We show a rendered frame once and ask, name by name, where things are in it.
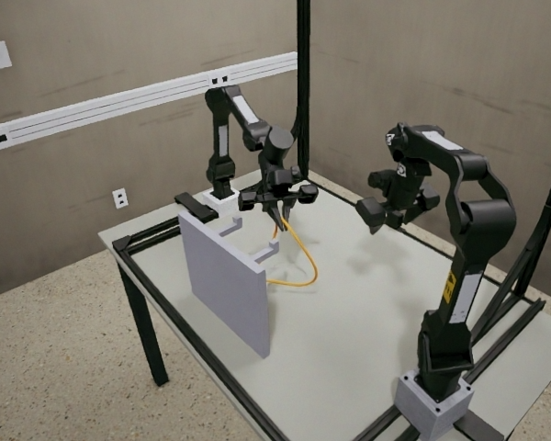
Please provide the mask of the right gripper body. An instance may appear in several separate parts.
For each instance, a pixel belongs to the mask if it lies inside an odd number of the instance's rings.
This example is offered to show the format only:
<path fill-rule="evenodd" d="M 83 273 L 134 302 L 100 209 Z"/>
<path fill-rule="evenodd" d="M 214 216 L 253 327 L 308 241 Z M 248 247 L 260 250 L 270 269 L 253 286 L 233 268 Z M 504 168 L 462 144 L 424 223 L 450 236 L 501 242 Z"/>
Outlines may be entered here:
<path fill-rule="evenodd" d="M 267 170 L 277 171 L 281 169 L 285 169 L 285 168 L 280 165 L 272 165 L 262 170 L 261 175 L 262 175 L 263 185 L 264 185 L 264 194 L 256 195 L 255 190 L 241 191 L 238 196 L 239 211 L 252 210 L 254 208 L 254 204 L 262 203 L 263 205 L 266 199 L 273 199 L 273 198 L 276 198 L 277 201 L 282 200 L 283 203 L 285 198 L 289 198 L 289 197 L 297 197 L 297 200 L 300 204 L 310 204 L 315 202 L 317 196 L 319 195 L 319 190 L 318 190 L 318 187 L 314 184 L 300 185 L 298 191 L 288 191 L 288 185 L 273 186 L 273 188 L 271 189 L 266 189 L 265 181 L 266 181 Z M 250 199 L 253 199 L 253 200 L 250 200 Z M 252 203 L 252 204 L 248 204 L 248 203 Z"/>

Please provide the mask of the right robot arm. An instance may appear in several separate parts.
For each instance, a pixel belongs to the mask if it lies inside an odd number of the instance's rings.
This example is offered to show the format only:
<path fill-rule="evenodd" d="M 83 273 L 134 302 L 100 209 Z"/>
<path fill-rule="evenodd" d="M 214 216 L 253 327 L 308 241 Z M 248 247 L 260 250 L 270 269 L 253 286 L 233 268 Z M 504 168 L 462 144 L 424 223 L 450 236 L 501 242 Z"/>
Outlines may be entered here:
<path fill-rule="evenodd" d="M 210 167 L 206 176 L 215 192 L 209 192 L 210 195 L 218 200 L 223 200 L 235 194 L 231 190 L 230 182 L 230 179 L 235 177 L 236 169 L 235 163 L 229 156 L 229 115 L 231 112 L 242 127 L 244 146 L 250 152 L 262 150 L 258 154 L 261 172 L 268 166 L 283 166 L 282 160 L 286 158 L 293 144 L 293 135 L 288 130 L 279 128 L 278 124 L 270 126 L 265 120 L 259 119 L 242 95 L 238 85 L 210 88 L 206 91 L 205 100 L 213 114 L 214 153 L 209 159 Z M 269 133 L 270 136 L 268 136 Z M 284 185 L 288 185 L 288 188 L 291 189 L 294 181 L 301 179 L 301 173 L 299 166 L 291 166 L 290 169 L 292 171 L 281 169 L 286 171 L 278 170 L 273 173 L 271 173 L 273 170 L 267 170 L 266 189 Z"/>

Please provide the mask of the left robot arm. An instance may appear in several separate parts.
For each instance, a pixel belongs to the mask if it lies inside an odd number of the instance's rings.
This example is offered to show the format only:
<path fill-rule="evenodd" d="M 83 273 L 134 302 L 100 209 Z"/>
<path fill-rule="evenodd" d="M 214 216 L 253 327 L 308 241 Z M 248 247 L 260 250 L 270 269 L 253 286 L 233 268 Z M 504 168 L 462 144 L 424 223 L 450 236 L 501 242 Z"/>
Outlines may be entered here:
<path fill-rule="evenodd" d="M 390 175 L 405 187 L 419 187 L 424 177 L 414 175 L 432 176 L 430 163 L 447 173 L 451 184 L 445 207 L 456 249 L 439 310 L 423 315 L 417 345 L 420 374 L 413 379 L 439 404 L 461 389 L 462 371 L 474 368 L 467 318 L 488 261 L 512 237 L 516 212 L 509 189 L 491 172 L 487 157 L 447 140 L 437 125 L 398 122 L 385 140 L 398 168 L 368 177 L 368 185 L 382 190 L 384 198 Z M 465 181 L 478 181 L 492 199 L 460 202 L 457 193 Z"/>

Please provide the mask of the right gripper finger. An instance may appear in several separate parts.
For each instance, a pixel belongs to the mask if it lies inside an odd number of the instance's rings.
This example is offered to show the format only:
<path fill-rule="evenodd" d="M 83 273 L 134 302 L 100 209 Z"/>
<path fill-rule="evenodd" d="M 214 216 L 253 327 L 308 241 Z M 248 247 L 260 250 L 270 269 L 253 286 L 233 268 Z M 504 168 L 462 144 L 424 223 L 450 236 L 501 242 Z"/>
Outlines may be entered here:
<path fill-rule="evenodd" d="M 290 209 L 294 208 L 296 201 L 297 201 L 297 197 L 285 198 L 284 200 L 284 203 L 281 209 L 282 209 L 283 219 L 287 222 L 287 224 L 288 224 Z M 285 231 L 287 231 L 287 226 L 285 225 L 285 223 L 284 223 L 284 228 L 285 228 Z"/>
<path fill-rule="evenodd" d="M 262 212 L 267 212 L 268 215 L 274 220 L 280 231 L 284 231 L 283 222 L 280 217 L 276 198 L 266 199 L 263 204 Z"/>

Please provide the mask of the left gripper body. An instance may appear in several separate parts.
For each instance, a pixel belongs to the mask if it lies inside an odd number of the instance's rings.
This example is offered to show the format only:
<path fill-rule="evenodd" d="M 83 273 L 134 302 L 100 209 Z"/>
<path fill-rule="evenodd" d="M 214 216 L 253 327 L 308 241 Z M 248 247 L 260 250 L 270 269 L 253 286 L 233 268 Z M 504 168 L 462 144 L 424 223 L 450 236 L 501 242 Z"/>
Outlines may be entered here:
<path fill-rule="evenodd" d="M 390 175 L 388 180 L 391 182 L 391 186 L 386 202 L 378 203 L 374 197 L 360 199 L 356 202 L 355 210 L 366 226 L 373 227 L 381 224 L 386 220 L 386 213 L 395 210 L 413 208 L 418 203 L 420 206 L 425 205 L 427 209 L 432 209 L 437 207 L 440 202 L 439 194 L 428 182 L 423 182 L 419 187 L 405 187 L 396 180 L 395 175 Z"/>

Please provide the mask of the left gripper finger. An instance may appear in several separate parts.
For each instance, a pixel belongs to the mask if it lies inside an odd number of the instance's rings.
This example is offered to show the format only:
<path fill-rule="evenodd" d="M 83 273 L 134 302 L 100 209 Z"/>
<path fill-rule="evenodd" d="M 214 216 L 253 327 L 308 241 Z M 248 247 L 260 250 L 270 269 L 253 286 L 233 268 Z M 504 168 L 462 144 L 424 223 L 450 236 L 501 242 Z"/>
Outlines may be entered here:
<path fill-rule="evenodd" d="M 382 222 L 382 223 L 379 224 L 379 225 L 373 226 L 373 227 L 375 227 L 375 228 L 369 227 L 369 231 L 370 231 L 371 235 L 376 234 L 376 233 L 378 232 L 378 230 L 379 230 L 384 224 L 385 224 L 385 223 Z"/>
<path fill-rule="evenodd" d="M 403 223 L 407 225 L 410 222 L 414 221 L 415 219 L 419 218 L 422 214 L 426 213 L 429 210 L 432 210 L 432 209 L 427 209 L 425 205 L 420 206 L 418 203 L 416 207 L 409 208 L 406 210 Z"/>

